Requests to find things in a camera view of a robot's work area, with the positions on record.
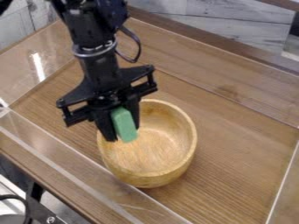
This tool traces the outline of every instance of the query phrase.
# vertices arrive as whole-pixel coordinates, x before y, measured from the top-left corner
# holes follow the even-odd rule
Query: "green object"
[[[136,124],[131,112],[123,107],[115,108],[111,112],[111,118],[116,134],[123,142],[129,143],[136,140]]]

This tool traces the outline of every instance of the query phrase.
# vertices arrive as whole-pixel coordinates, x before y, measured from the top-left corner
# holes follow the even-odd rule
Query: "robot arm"
[[[124,27],[128,19],[127,2],[51,0],[51,3],[69,29],[72,52],[84,73],[81,83],[57,100],[56,106],[63,111],[67,126],[85,120],[95,122],[104,138],[116,141],[112,111],[120,107],[128,110],[137,129],[139,102],[143,96],[157,89],[153,66],[120,68],[117,64],[117,54],[129,62],[136,62],[141,52],[137,36]],[[117,31],[128,35],[139,45],[135,59],[117,52]],[[133,86],[132,83],[144,77],[147,81]],[[81,102],[87,105],[71,111],[71,106]]]

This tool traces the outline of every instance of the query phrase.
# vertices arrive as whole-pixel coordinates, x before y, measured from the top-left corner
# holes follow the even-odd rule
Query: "screw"
[[[49,218],[47,219],[47,223],[48,223],[48,224],[55,223],[55,221],[56,221],[55,217],[49,217]]]

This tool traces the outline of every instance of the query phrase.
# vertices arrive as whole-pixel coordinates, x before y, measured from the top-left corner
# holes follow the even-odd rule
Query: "wooden table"
[[[135,19],[127,26],[144,44],[140,64],[156,66],[160,91],[149,97],[181,107],[199,132],[199,146],[187,173],[168,186],[144,193],[184,221],[264,223],[299,136],[298,64],[165,18],[131,11]],[[119,47],[129,51],[133,45],[120,37]],[[84,122],[67,129],[61,112],[55,108],[56,99],[81,79],[69,48],[68,33],[57,22],[0,55],[0,72],[5,75],[1,97],[9,99],[11,109],[20,116],[64,142],[53,143],[39,137],[40,132],[31,135],[35,127],[31,126],[20,129],[17,135],[40,148],[39,156],[33,151],[28,153],[31,147],[12,141],[4,132],[0,132],[0,151],[91,221],[127,223],[133,220],[124,220],[112,206],[92,197],[105,180],[111,182],[96,174],[95,167],[103,162],[95,125]],[[52,73],[16,101],[35,86],[36,78]],[[17,81],[24,90],[12,92],[9,83]],[[125,197],[128,200],[137,200],[135,194]],[[156,220],[165,215],[163,211],[159,214],[143,211],[143,204],[129,209],[145,223],[159,223]],[[298,213],[288,220],[296,219]]]

